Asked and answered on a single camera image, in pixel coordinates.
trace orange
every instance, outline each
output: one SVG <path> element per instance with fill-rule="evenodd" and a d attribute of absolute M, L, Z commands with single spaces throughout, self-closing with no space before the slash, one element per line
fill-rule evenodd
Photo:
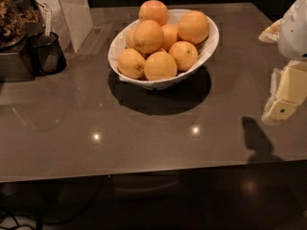
<path fill-rule="evenodd" d="M 163 26 L 169 19 L 169 11 L 162 2 L 158 0 L 149 0 L 141 5 L 138 17 L 140 21 L 150 19 Z"/>
<path fill-rule="evenodd" d="M 207 16 L 201 11 L 188 11 L 178 21 L 178 33 L 182 40 L 199 44 L 209 35 Z"/>
<path fill-rule="evenodd" d="M 135 29 L 136 29 L 136 26 L 131 27 L 128 33 L 126 34 L 126 47 L 127 48 L 132 48 L 132 49 L 135 48 L 135 43 L 133 40 L 133 34 L 134 34 Z"/>
<path fill-rule="evenodd" d="M 166 51 L 165 49 L 163 49 L 163 48 L 159 48 L 159 49 L 157 50 L 157 52 L 165 52 L 165 53 L 167 53 L 167 51 Z"/>
<path fill-rule="evenodd" d="M 142 54 L 151 54 L 161 48 L 164 34 L 161 26 L 153 20 L 141 22 L 134 31 L 135 49 Z"/>
<path fill-rule="evenodd" d="M 170 54 L 156 52 L 147 58 L 144 74 L 149 81 L 167 80 L 177 75 L 177 64 Z"/>
<path fill-rule="evenodd" d="M 144 76 L 145 59 L 134 49 L 125 49 L 117 58 L 118 70 L 131 79 L 140 79 Z"/>
<path fill-rule="evenodd" d="M 178 34 L 178 25 L 177 24 L 165 24 L 162 26 L 162 31 L 164 33 L 164 40 L 162 48 L 166 51 L 169 51 L 171 46 L 180 40 Z"/>
<path fill-rule="evenodd" d="M 186 41 L 179 41 L 173 44 L 169 54 L 175 59 L 178 71 L 189 70 L 197 61 L 199 53 L 194 44 Z"/>

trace wire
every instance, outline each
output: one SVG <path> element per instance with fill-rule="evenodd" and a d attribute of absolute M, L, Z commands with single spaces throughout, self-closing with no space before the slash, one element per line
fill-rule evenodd
<path fill-rule="evenodd" d="M 4 227 L 4 226 L 0 226 L 0 229 L 5 229 L 5 230 L 17 230 L 19 229 L 20 227 L 28 227 L 30 228 L 31 230 L 35 230 L 35 228 L 32 226 L 32 225 L 29 225 L 29 224 L 21 224 L 19 226 L 14 226 L 14 227 Z"/>
<path fill-rule="evenodd" d="M 73 219 L 76 219 L 79 215 L 81 215 L 88 207 L 89 205 L 92 203 L 92 201 L 95 199 L 96 195 L 100 192 L 101 190 L 101 187 L 103 185 L 103 182 L 104 182 L 104 178 L 102 178 L 102 180 L 100 181 L 97 189 L 95 190 L 94 194 L 91 196 L 91 198 L 85 203 L 85 205 L 82 207 L 82 209 L 77 212 L 74 216 L 70 217 L 70 218 L 67 218 L 67 219 L 64 219 L 64 220 L 61 220 L 61 221 L 56 221 L 56 222 L 48 222 L 48 221 L 43 221 L 42 223 L 43 224 L 46 224 L 46 225 L 63 225 L 67 222 L 70 222 L 71 220 Z"/>
<path fill-rule="evenodd" d="M 0 209 L 3 210 L 4 212 L 6 212 L 13 219 L 13 221 L 16 223 L 16 226 L 19 227 L 19 223 L 18 223 L 16 217 L 10 211 L 8 211 L 7 209 L 5 209 L 1 206 L 0 206 Z"/>

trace dark table surface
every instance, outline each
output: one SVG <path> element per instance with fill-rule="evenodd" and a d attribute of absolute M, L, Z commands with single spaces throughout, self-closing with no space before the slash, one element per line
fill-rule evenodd
<path fill-rule="evenodd" d="M 92 9 L 95 27 L 61 73 L 0 84 L 1 182 L 307 158 L 306 104 L 281 126 L 261 123 L 272 69 L 287 63 L 258 40 L 272 22 L 250 3 L 171 8 L 201 10 L 220 31 L 214 55 L 173 87 L 121 82 L 108 64 L 136 7 Z"/>

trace glass jar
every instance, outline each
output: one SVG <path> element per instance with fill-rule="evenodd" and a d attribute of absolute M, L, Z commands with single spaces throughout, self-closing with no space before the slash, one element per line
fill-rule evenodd
<path fill-rule="evenodd" d="M 0 0 L 0 50 L 20 42 L 26 35 L 13 0 Z"/>

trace white bowl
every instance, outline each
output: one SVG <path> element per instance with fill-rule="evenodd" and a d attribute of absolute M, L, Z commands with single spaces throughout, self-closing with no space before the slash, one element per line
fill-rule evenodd
<path fill-rule="evenodd" d="M 168 23 L 177 24 L 180 18 L 189 10 L 169 10 Z M 209 37 L 200 45 L 197 46 L 199 51 L 199 60 L 188 71 L 178 74 L 176 77 L 168 80 L 133 80 L 125 75 L 121 74 L 117 68 L 117 58 L 119 54 L 126 48 L 126 34 L 131 27 L 140 23 L 136 20 L 129 24 L 121 33 L 119 33 L 111 43 L 108 51 L 108 61 L 114 70 L 118 74 L 121 81 L 127 81 L 147 89 L 164 89 L 172 86 L 186 78 L 188 78 L 193 72 L 200 68 L 213 54 L 218 46 L 219 42 L 219 30 L 214 21 L 208 17 L 210 23 Z"/>

